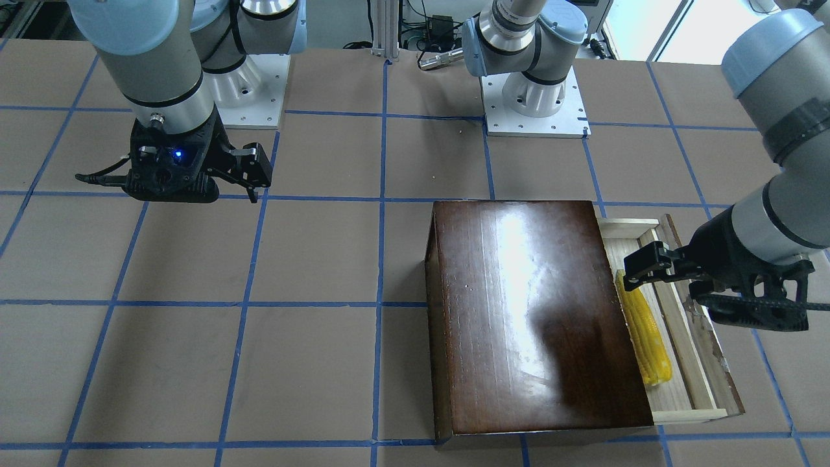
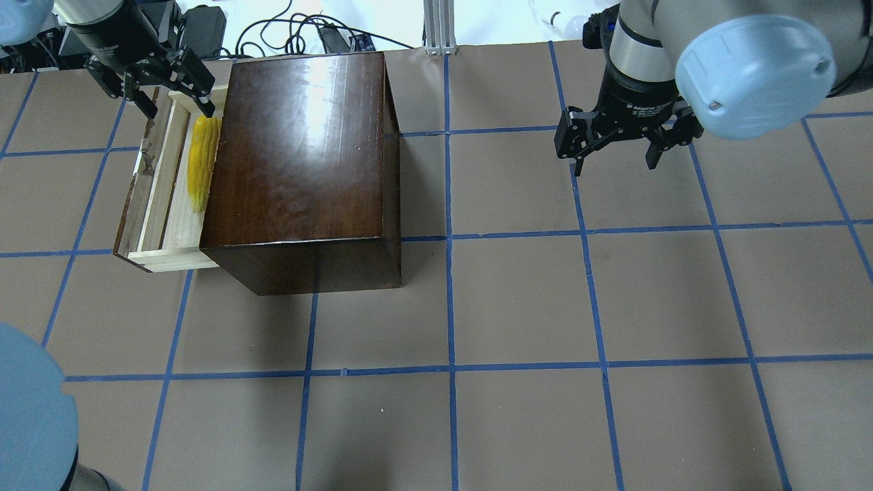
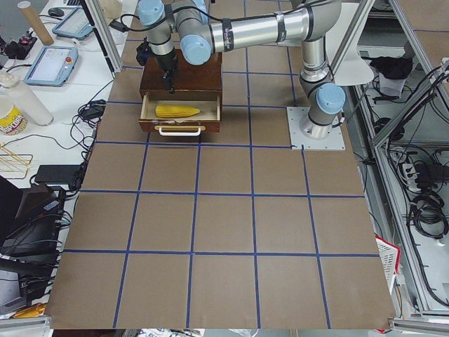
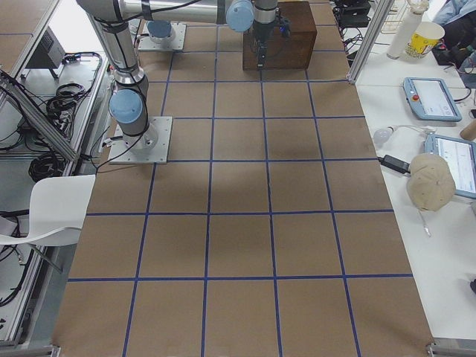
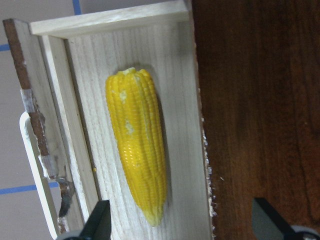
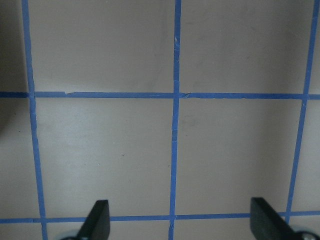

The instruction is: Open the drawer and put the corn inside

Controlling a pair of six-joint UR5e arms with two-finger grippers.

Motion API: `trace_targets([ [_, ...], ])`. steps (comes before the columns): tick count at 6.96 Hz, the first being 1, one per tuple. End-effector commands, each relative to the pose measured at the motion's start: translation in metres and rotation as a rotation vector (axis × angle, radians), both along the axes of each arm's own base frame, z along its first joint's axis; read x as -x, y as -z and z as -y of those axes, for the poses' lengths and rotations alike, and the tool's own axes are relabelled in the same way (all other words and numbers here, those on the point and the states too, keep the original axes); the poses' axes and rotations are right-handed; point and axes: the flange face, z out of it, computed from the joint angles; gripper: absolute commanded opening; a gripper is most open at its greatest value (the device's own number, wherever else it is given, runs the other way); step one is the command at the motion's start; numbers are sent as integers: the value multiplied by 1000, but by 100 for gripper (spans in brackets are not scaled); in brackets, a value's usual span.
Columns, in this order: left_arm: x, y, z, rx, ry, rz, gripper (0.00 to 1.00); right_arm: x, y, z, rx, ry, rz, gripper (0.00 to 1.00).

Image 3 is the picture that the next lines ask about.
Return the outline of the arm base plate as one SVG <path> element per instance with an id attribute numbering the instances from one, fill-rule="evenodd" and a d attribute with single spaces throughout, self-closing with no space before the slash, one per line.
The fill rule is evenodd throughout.
<path id="1" fill-rule="evenodd" d="M 293 150 L 346 150 L 340 120 L 335 116 L 327 126 L 318 126 L 309 120 L 308 107 L 287 107 L 290 146 Z"/>

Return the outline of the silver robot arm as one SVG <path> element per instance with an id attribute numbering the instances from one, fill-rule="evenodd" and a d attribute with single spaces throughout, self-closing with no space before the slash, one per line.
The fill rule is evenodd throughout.
<path id="1" fill-rule="evenodd" d="M 330 78 L 326 59 L 326 34 L 342 11 L 341 1 L 293 1 L 289 11 L 277 11 L 245 18 L 214 18 L 204 1 L 139 1 L 137 13 L 146 34 L 137 49 L 137 60 L 150 58 L 162 70 L 162 86 L 178 92 L 178 58 L 192 67 L 205 65 L 215 53 L 299 39 L 303 68 L 300 84 L 310 101 L 307 116 L 300 122 L 303 134 L 323 139 L 342 111 L 343 90 Z"/>

